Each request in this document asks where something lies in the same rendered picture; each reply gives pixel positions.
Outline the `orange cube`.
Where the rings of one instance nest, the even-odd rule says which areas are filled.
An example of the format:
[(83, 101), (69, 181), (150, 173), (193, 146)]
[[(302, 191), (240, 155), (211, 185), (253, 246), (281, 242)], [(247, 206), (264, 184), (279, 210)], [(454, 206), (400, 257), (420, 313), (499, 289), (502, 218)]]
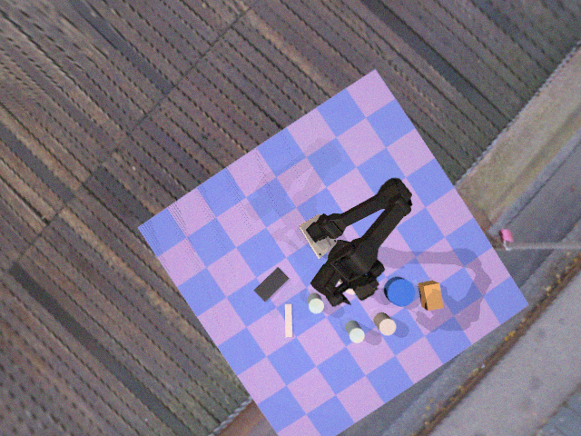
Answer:
[(428, 311), (443, 308), (439, 282), (418, 282), (418, 287), (422, 308)]

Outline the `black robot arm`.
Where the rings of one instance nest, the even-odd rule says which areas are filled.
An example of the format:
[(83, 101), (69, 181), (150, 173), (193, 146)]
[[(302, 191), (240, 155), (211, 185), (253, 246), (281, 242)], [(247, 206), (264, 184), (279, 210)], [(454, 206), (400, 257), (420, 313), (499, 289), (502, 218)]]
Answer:
[[(338, 240), (310, 285), (324, 296), (330, 296), (340, 279), (355, 292), (361, 301), (378, 289), (378, 282), (368, 273), (378, 260), (379, 248), (401, 219), (411, 212), (412, 193), (396, 177), (389, 178), (380, 186), (378, 193), (344, 213), (322, 214), (306, 232), (315, 242), (329, 236), (336, 239), (343, 235), (347, 226), (354, 224), (382, 209), (383, 213), (358, 239), (351, 242)], [(308, 230), (308, 231), (307, 231)], [(316, 243), (315, 242), (315, 243)], [(350, 273), (350, 270), (353, 273)]]

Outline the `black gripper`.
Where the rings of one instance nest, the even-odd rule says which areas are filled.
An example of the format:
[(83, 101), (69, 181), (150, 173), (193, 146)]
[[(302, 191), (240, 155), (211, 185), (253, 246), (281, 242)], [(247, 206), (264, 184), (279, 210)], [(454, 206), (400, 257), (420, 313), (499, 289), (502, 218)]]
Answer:
[[(371, 270), (366, 274), (369, 276), (374, 276), (374, 278), (377, 279), (384, 271), (384, 266), (377, 260)], [(343, 283), (338, 287), (335, 287), (330, 296), (325, 296), (332, 306), (339, 305), (342, 302), (351, 305), (351, 302), (343, 295), (343, 293), (350, 289), (350, 287), (347, 285), (347, 281), (345, 279), (341, 280)]]

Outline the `pale peach flat bar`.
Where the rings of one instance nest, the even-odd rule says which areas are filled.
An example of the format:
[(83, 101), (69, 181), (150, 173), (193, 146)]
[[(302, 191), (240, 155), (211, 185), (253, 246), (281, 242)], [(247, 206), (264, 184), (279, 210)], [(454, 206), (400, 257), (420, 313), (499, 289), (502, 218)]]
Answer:
[(292, 337), (291, 304), (285, 304), (285, 337)]

